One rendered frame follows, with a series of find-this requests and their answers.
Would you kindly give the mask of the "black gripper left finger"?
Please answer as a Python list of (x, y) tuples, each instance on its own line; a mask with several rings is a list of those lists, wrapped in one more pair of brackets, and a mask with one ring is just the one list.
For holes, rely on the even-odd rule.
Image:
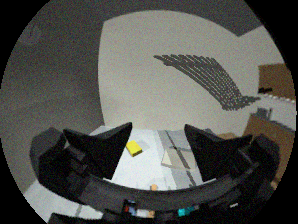
[(109, 129), (109, 131), (94, 136), (74, 132), (72, 129), (71, 131), (63, 129), (69, 145), (88, 153), (96, 167), (104, 173), (105, 179), (108, 180), (112, 180), (114, 171), (120, 163), (122, 153), (124, 153), (122, 151), (132, 135), (130, 131), (132, 131), (132, 123), (118, 125), (112, 131)]

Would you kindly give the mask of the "yellow flat block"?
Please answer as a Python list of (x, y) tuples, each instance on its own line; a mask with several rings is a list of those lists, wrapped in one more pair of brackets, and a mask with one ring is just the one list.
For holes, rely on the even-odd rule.
[(138, 153), (142, 152), (142, 149), (138, 147), (136, 141), (129, 141), (129, 143), (126, 143), (126, 148), (128, 148), (128, 151), (132, 153), (132, 156), (137, 156)]

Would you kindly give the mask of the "tan flat bar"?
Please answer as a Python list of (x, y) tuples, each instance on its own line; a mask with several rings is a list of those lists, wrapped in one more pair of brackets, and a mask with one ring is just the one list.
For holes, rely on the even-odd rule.
[[(153, 190), (157, 190), (156, 185), (152, 185)], [(148, 217), (153, 217), (153, 210), (149, 210)]]

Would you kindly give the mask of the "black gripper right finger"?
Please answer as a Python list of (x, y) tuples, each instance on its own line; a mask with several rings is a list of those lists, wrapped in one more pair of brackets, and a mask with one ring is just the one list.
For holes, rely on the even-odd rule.
[(209, 132), (201, 131), (196, 127), (190, 127), (185, 124), (185, 136), (189, 141), (194, 159), (197, 161), (198, 171), (202, 177), (202, 183), (205, 181), (216, 179), (214, 173), (221, 171), (223, 164), (229, 161), (231, 155), (237, 148), (242, 145), (250, 143), (253, 133), (241, 137), (234, 137), (234, 139), (222, 139), (222, 137), (210, 135)]

